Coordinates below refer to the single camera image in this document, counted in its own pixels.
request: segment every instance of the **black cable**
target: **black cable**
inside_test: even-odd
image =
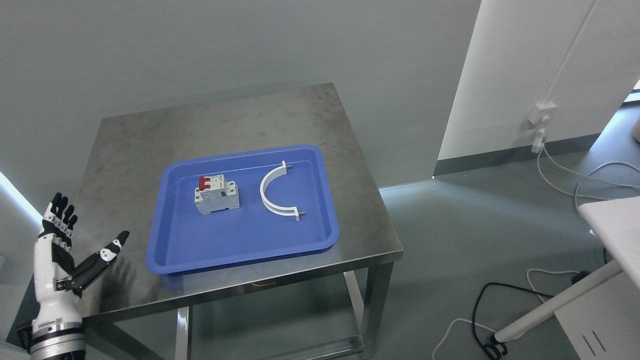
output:
[[[474,333],[474,338],[476,339],[476,343],[478,344],[478,346],[480,346],[480,348],[482,349],[482,351],[491,359],[493,360],[494,357],[491,355],[491,353],[489,352],[489,350],[486,349],[486,347],[484,347],[484,345],[482,344],[482,341],[480,341],[480,339],[478,338],[478,335],[476,333],[476,311],[478,309],[478,304],[480,304],[480,299],[482,298],[482,295],[484,294],[484,291],[491,285],[498,285],[498,286],[505,286],[507,288],[512,288],[512,289],[516,289],[516,290],[522,290],[522,291],[526,291],[527,293],[532,293],[532,294],[537,294],[540,296],[544,296],[546,298],[552,298],[553,295],[548,295],[548,294],[544,294],[544,293],[539,293],[537,291],[533,291],[527,288],[521,288],[519,286],[515,286],[515,285],[509,285],[509,284],[502,284],[501,282],[488,282],[486,283],[482,290],[480,290],[480,295],[478,295],[478,299],[476,300],[476,304],[474,305],[474,312],[473,315],[471,316],[471,329]]]

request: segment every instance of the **robotic hand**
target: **robotic hand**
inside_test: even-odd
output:
[[[82,291],[115,261],[129,236],[128,231],[122,231],[102,250],[74,266],[70,252],[77,216],[73,215],[73,205],[67,207],[67,202],[66,197],[57,193],[49,203],[33,251],[40,312],[31,322],[31,334],[24,334],[24,329],[19,331],[32,360],[84,359],[84,328],[76,304]]]

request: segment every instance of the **wall outlet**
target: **wall outlet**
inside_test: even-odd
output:
[[[539,102],[535,104],[529,112],[529,122],[534,125],[540,122],[546,124],[551,120],[551,115],[553,115],[556,109],[557,106],[553,101]]]

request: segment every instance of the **electrical cord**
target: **electrical cord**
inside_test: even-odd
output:
[[[453,324],[455,324],[456,322],[472,323],[471,320],[467,320],[467,319],[463,319],[463,318],[457,318],[457,319],[453,320],[449,324],[449,327],[447,328],[447,332],[444,333],[444,336],[442,337],[442,340],[440,340],[438,345],[436,345],[436,347],[433,348],[433,352],[431,353],[431,360],[436,360],[436,351],[438,351],[438,349],[442,346],[442,344],[444,344],[444,341],[447,339],[447,336],[449,335],[449,331],[451,331],[451,327],[453,327]],[[497,331],[493,330],[492,328],[490,328],[488,326],[485,326],[485,325],[482,325],[480,323],[475,324],[475,326],[481,327],[481,328],[486,329],[486,330],[489,330],[489,331],[493,332],[494,334],[497,332]]]
[[[561,168],[561,169],[563,169],[563,170],[566,170],[566,171],[568,171],[568,172],[571,172],[571,173],[573,173],[573,174],[576,174],[576,175],[582,176],[582,179],[581,179],[581,180],[576,184],[576,187],[575,187],[575,191],[574,191],[574,193],[569,193],[569,192],[566,192],[566,191],[564,191],[564,190],[560,189],[560,188],[559,188],[559,187],[557,187],[556,185],[552,184],[552,183],[549,181],[549,179],[547,179],[547,177],[546,177],[546,176],[544,175],[544,173],[542,172],[542,169],[540,168],[540,156],[542,155],[542,153],[543,153],[543,152],[547,155],[547,157],[551,160],[551,162],[552,162],[554,165],[558,166],[559,168]],[[614,198],[612,199],[612,198],[607,198],[607,197],[598,197],[598,196],[593,196],[593,195],[579,195],[580,186],[583,184],[583,182],[584,182],[586,179],[592,179],[592,180],[600,181],[600,182],[603,182],[603,183],[606,183],[606,184],[611,184],[611,185],[614,185],[614,186],[622,186],[622,187],[627,187],[627,188],[640,188],[640,186],[639,186],[639,185],[618,184],[618,183],[614,183],[614,182],[612,182],[612,181],[607,181],[607,180],[603,180],[603,179],[599,179],[599,178],[597,178],[597,177],[593,177],[593,176],[591,176],[591,175],[592,175],[592,174],[594,174],[596,171],[598,171],[598,170],[600,170],[600,169],[602,169],[602,168],[604,168],[604,167],[606,167],[606,166],[609,166],[609,165],[624,165],[624,166],[627,166],[627,167],[630,167],[630,168],[634,169],[634,170],[635,170],[635,171],[637,171],[637,172],[640,172],[640,168],[637,168],[637,167],[635,167],[635,166],[633,166],[633,165],[631,165],[631,164],[624,163],[624,162],[621,162],[621,161],[612,161],[612,162],[610,162],[610,163],[604,163],[604,164],[600,165],[599,167],[597,167],[596,169],[594,169],[593,171],[591,171],[590,173],[588,173],[588,174],[586,174],[586,175],[585,175],[585,174],[582,174],[582,173],[580,173],[580,172],[577,172],[577,171],[571,170],[571,169],[569,169],[569,168],[566,168],[566,167],[564,167],[564,166],[562,166],[562,165],[558,164],[558,163],[557,163],[557,162],[556,162],[556,161],[551,157],[551,155],[549,155],[549,153],[547,152],[547,149],[543,147],[543,150],[542,150],[542,151],[540,151],[540,152],[538,153],[538,157],[537,157],[536,163],[537,163],[537,166],[538,166],[538,172],[540,173],[540,176],[545,180],[545,182],[547,182],[547,184],[548,184],[549,186],[551,186],[552,188],[556,189],[557,191],[559,191],[559,192],[561,192],[561,193],[563,193],[563,194],[565,194],[565,195],[569,195],[569,196],[572,196],[572,197],[573,197],[573,206],[574,206],[574,208],[575,208],[575,210],[576,210],[576,211],[578,211],[578,198],[579,198],[579,197],[583,197],[583,198],[587,198],[587,199],[595,199],[595,200],[614,200]]]
[[[563,270],[563,271],[549,271],[549,270],[542,270],[542,269],[528,269],[527,270],[527,282],[529,283],[529,287],[531,287],[531,290],[533,291],[537,291],[536,288],[533,287],[533,283],[531,282],[531,278],[529,276],[529,274],[531,272],[543,272],[545,274],[552,274],[552,275],[558,275],[558,274],[579,274],[579,271],[576,270]],[[545,300],[542,298],[542,296],[536,294],[536,296],[538,297],[538,299],[540,299],[540,301],[544,304]]]
[[[474,333],[474,339],[476,340],[476,343],[478,344],[478,346],[482,349],[484,354],[487,355],[487,357],[489,357],[491,360],[494,360],[493,355],[482,344],[482,341],[480,341],[480,338],[478,338],[478,335],[477,335],[477,332],[476,332],[476,312],[477,312],[477,309],[478,309],[478,305],[480,304],[480,299],[482,299],[482,295],[484,294],[484,291],[491,285],[504,286],[504,287],[507,287],[507,288],[526,291],[527,293],[533,293],[533,294],[536,294],[536,295],[539,295],[539,296],[543,296],[543,297],[548,297],[548,298],[552,298],[553,295],[548,295],[548,294],[545,294],[545,293],[539,293],[539,292],[534,291],[534,290],[530,290],[530,289],[527,289],[527,288],[521,288],[521,287],[515,286],[515,285],[503,284],[501,282],[488,282],[482,287],[482,290],[480,290],[480,294],[478,295],[478,298],[476,300],[476,304],[474,305],[474,311],[473,311],[472,316],[471,316],[471,328],[472,328],[472,332]]]
[[[526,274],[526,276],[527,276],[527,282],[529,283],[529,286],[531,287],[532,292],[533,292],[533,293],[534,293],[534,294],[535,294],[535,295],[540,299],[540,301],[541,301],[543,304],[544,304],[544,302],[545,302],[545,301],[544,301],[544,299],[542,299],[542,296],[546,296],[546,297],[552,297],[552,296],[551,296],[551,295],[545,295],[545,294],[539,293],[539,292],[536,290],[536,288],[533,286],[533,283],[531,282],[531,278],[530,278],[530,273],[531,273],[531,272],[543,272],[543,273],[546,273],[546,274],[552,274],[552,275],[557,275],[557,274],[579,274],[579,273],[580,273],[580,272],[578,272],[578,271],[576,271],[576,270],[549,271],[549,270],[544,270],[544,269],[535,269],[535,268],[528,269],[528,270],[527,270],[527,274]],[[514,287],[514,288],[516,288],[516,289],[519,289],[517,286],[512,286],[512,285],[508,285],[508,284],[501,284],[501,283],[498,283],[498,282],[490,283],[490,284],[505,285],[505,286],[508,286],[508,287]],[[485,286],[484,286],[483,290],[482,290],[482,291],[481,291],[481,293],[480,293],[479,298],[480,298],[480,297],[482,297],[482,292],[483,292],[483,291],[484,291],[484,289],[487,287],[487,285],[485,285]],[[477,302],[476,302],[476,306],[474,307],[474,315],[475,315],[475,309],[476,309],[476,308],[477,308]],[[435,348],[433,348],[433,351],[432,351],[432,353],[431,353],[431,360],[435,360],[435,359],[436,359],[436,352],[437,352],[437,351],[438,351],[438,349],[442,346],[442,344],[444,344],[445,340],[446,340],[446,339],[447,339],[447,337],[449,336],[449,332],[451,332],[451,328],[453,327],[453,325],[454,325],[456,322],[467,322],[467,323],[472,324],[474,327],[476,327],[476,326],[477,326],[477,327],[481,327],[481,328],[483,328],[483,329],[486,329],[486,330],[489,330],[489,331],[493,332],[494,334],[497,332],[496,330],[493,330],[492,328],[490,328],[490,327],[488,327],[488,326],[486,326],[486,325],[482,325],[482,324],[480,324],[480,323],[474,323],[472,320],[467,320],[467,319],[464,319],[464,318],[456,318],[456,319],[454,319],[454,320],[449,324],[449,327],[447,328],[447,331],[444,333],[444,336],[442,337],[442,340],[440,340],[440,342],[435,346]],[[519,339],[519,338],[520,338],[521,336],[523,336],[523,335],[524,335],[524,333],[523,333],[523,334],[521,334],[519,337],[515,338],[514,340]]]

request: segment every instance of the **table top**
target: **table top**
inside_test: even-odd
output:
[[[590,202],[578,211],[640,288],[640,196]]]
[[[156,275],[145,254],[163,170],[185,159],[309,143],[324,156],[340,236],[321,254],[187,275]],[[118,260],[78,304],[117,321],[397,261],[403,248],[332,84],[104,119],[76,204],[78,260],[121,230]]]

